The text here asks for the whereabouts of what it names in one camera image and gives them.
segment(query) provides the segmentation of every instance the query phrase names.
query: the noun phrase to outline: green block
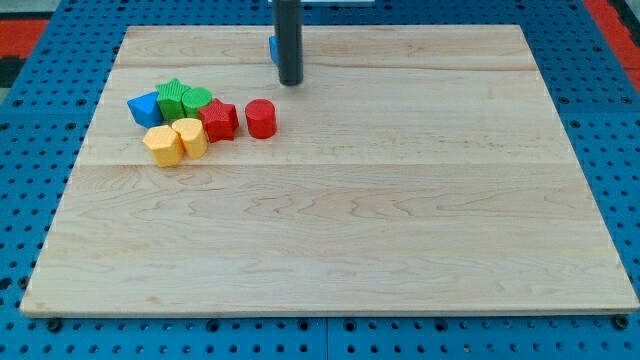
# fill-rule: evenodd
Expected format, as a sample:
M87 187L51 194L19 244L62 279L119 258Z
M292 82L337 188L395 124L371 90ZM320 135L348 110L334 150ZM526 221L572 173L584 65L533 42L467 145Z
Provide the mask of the green block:
M172 79L168 83L156 85L158 90L158 106L165 121L182 119L185 116L182 108L182 95L191 89L190 86L180 83L178 79Z
M211 91L205 88L193 88L182 94L182 107L187 117L200 119L198 110L211 103Z

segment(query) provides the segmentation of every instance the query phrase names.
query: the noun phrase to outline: toy block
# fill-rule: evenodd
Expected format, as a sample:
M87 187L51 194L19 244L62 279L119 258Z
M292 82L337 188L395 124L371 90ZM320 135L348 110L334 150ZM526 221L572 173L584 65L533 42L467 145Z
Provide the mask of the toy block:
M271 61L278 66L278 39L275 35L269 36L269 54L271 55Z
M148 129L162 125L164 118L158 103L156 103L157 98L158 92L154 91L127 101L133 120L140 126Z
M180 136L167 125L152 127L142 139L153 161L159 167L180 163L184 148Z
M218 140L233 140L233 132L238 128L236 106L225 104L215 99L199 111L204 130L209 136L209 142Z
M211 92L205 88L193 88L182 95L182 107L188 118L198 119L198 110L212 100Z
M267 139L278 130L276 108L271 101L255 99L244 108L249 134L256 139Z
M192 159L199 159L207 152L207 135L204 133L202 121L193 118L176 120L171 124L173 130L180 135L184 149Z
M182 95L191 87L183 85L178 79L172 79L168 83L156 85L156 89L158 90L157 102L165 121L185 117Z

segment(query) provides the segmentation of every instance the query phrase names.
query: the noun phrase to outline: blue pegboard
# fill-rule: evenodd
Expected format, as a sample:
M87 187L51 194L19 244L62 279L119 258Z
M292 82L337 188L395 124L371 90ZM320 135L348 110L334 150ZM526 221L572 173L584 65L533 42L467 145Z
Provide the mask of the blue pegboard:
M519 24L640 290L640 99L581 2L378 0L366 7L305 6L304 21ZM21 285L35 265L127 26L169 24L268 25L271 9L266 0L63 0L0 107L0 359L640 358L638 314L69 319L60 329L55 321L22 316Z

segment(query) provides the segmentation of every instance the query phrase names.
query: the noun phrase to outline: wood grain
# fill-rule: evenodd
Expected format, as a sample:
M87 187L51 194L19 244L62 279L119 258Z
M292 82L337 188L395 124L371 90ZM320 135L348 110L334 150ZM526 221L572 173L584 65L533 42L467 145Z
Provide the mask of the wood grain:
M517 26L132 27L31 279L35 317L549 315L638 300ZM174 76L278 133L156 168L125 102Z

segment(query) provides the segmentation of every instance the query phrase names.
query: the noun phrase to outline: yellow cylinder block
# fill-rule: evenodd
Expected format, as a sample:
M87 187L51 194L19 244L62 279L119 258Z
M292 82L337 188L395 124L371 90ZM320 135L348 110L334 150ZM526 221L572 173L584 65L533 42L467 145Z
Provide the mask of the yellow cylinder block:
M150 128L142 142L159 167L178 165L184 155L178 133L167 125Z
M187 155L190 158L201 158L207 152L209 142L207 141L202 121L185 118L174 121L171 127L180 135L182 145L187 150Z

